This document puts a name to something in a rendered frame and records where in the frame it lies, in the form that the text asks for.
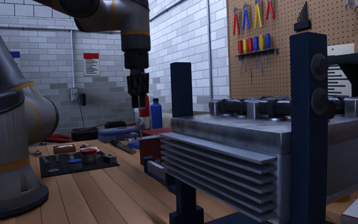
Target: blue pliers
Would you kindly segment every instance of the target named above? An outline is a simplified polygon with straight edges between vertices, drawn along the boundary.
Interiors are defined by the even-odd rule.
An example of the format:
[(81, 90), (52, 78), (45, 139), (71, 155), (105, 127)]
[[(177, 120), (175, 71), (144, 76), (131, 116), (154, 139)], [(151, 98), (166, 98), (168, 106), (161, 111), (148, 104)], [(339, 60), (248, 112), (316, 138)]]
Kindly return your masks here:
[(247, 20), (247, 28), (250, 29), (250, 21), (248, 20), (247, 7), (248, 5), (244, 3), (244, 19), (243, 19), (243, 30), (245, 30), (245, 21)]

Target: white brick wall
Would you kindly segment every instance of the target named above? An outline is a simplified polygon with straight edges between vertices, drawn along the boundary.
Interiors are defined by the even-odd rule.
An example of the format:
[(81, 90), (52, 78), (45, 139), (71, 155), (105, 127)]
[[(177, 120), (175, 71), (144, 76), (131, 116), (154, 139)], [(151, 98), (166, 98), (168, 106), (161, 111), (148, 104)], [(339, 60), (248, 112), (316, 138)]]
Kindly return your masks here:
[[(55, 133), (82, 127), (78, 104), (70, 100), (73, 87), (70, 32), (6, 27), (74, 30), (75, 85), (79, 93), (87, 95), (87, 105), (81, 106), (85, 126), (114, 120), (135, 122), (120, 34), (80, 32), (69, 16), (31, 0), (0, 0), (0, 26), (5, 27), (0, 28), (0, 36), (8, 49), (20, 51), (25, 79), (35, 82), (42, 95), (57, 106), (60, 122)], [(100, 76), (84, 75), (83, 53), (100, 54)]]
[[(150, 18), (177, 0), (149, 0)], [(229, 98), (226, 1), (210, 0), (213, 98)], [(210, 100), (206, 0), (186, 0), (150, 24), (150, 93), (163, 112), (172, 108), (170, 64), (192, 63), (195, 111), (208, 112)]]

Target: red box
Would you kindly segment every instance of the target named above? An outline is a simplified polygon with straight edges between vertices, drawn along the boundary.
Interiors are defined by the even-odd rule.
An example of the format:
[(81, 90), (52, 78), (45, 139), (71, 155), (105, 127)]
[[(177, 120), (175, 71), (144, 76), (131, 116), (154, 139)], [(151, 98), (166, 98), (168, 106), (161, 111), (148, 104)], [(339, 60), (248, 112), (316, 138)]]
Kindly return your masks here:
[[(171, 128), (158, 128), (158, 129), (147, 129), (142, 131), (142, 136), (151, 136), (151, 135), (160, 135), (163, 133), (173, 132)], [(163, 151), (160, 146), (164, 145), (161, 143), (160, 140), (165, 139), (163, 137), (159, 138), (152, 138), (147, 140), (140, 140), (139, 141), (139, 153), (140, 153), (140, 164), (143, 165), (143, 158), (144, 157), (153, 157), (153, 161), (155, 161), (158, 157), (161, 157), (160, 152)]]

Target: red pliers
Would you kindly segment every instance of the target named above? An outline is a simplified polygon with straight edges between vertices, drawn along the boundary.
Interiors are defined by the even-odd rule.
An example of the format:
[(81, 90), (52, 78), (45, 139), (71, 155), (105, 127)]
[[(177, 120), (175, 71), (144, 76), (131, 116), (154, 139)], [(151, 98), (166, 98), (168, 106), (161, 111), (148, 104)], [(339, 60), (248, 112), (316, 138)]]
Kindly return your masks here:
[(266, 20), (269, 20), (269, 9), (271, 10), (272, 18), (275, 19), (275, 14), (273, 13), (271, 0), (267, 0)]
[(234, 32), (232, 32), (232, 35), (235, 36), (235, 25), (237, 26), (237, 32), (240, 34), (240, 28), (239, 28), (239, 20), (237, 19), (237, 8), (234, 7)]

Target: yellow pliers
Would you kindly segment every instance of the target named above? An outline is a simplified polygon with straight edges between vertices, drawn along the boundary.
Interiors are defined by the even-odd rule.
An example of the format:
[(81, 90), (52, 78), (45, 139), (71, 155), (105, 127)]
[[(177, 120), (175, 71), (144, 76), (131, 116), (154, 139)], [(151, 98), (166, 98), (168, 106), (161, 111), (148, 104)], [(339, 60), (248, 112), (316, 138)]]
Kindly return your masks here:
[(262, 28), (261, 12), (260, 12), (260, 0), (255, 0), (255, 25), (254, 29), (257, 26), (257, 14), (259, 14), (260, 27)]

